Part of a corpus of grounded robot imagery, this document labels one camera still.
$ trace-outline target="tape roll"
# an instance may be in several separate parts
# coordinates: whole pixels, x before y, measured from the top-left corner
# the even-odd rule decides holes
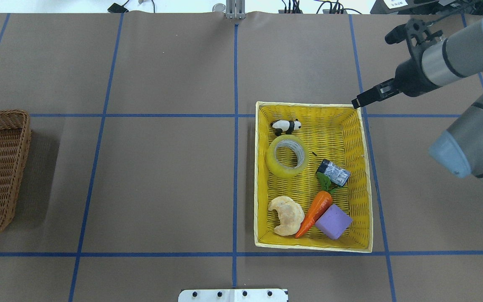
[[[287,147],[291,149],[297,157],[297,165],[293,168],[287,167],[280,163],[277,159],[277,149],[280,147]],[[292,178],[301,173],[309,163],[309,153],[305,143],[297,136],[281,135],[278,136],[272,144],[268,147],[266,152],[266,165],[271,173],[280,178]]]

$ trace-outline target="panda figurine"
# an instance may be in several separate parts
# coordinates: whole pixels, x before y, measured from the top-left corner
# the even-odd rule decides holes
[[[292,134],[295,129],[301,129],[301,122],[296,120],[276,120],[271,124],[275,129],[275,135],[280,136],[284,131],[286,134]]]

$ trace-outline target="basket rim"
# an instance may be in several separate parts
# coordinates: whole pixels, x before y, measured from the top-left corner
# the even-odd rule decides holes
[[[336,248],[336,247],[314,247],[310,245],[273,245],[270,243],[262,243],[258,240],[258,124],[259,124],[259,109],[264,106],[273,105],[287,105],[287,106],[297,106],[297,107],[333,107],[333,108],[352,108],[353,105],[347,104],[305,104],[305,103],[282,103],[282,102],[261,102],[258,101],[255,104],[255,136],[254,136],[254,208],[253,208],[253,235],[254,244],[257,247],[267,247],[267,248],[280,248],[280,249],[311,249],[311,250],[324,250],[329,252],[352,252],[352,253],[371,253],[374,246],[374,213],[372,209],[372,183],[370,181],[370,163],[368,161],[368,147],[366,145],[366,131],[364,128],[364,121],[360,110],[355,110],[359,123],[361,126],[361,136],[364,148],[364,168],[366,174],[366,193],[368,193],[368,210],[370,217],[370,230],[369,230],[369,241],[366,248]]]

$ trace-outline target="battery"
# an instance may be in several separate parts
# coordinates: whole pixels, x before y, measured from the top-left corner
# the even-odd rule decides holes
[[[326,176],[328,176],[329,179],[339,187],[344,187],[345,183],[349,179],[349,176],[351,175],[350,171],[345,170],[334,164],[332,161],[325,159],[322,160],[322,163],[320,163],[317,172],[326,174]]]

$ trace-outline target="metal bracket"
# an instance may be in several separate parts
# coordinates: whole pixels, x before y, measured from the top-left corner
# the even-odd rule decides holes
[[[245,19],[245,0],[226,0],[227,19]]]
[[[286,289],[184,290],[178,302],[288,302]]]

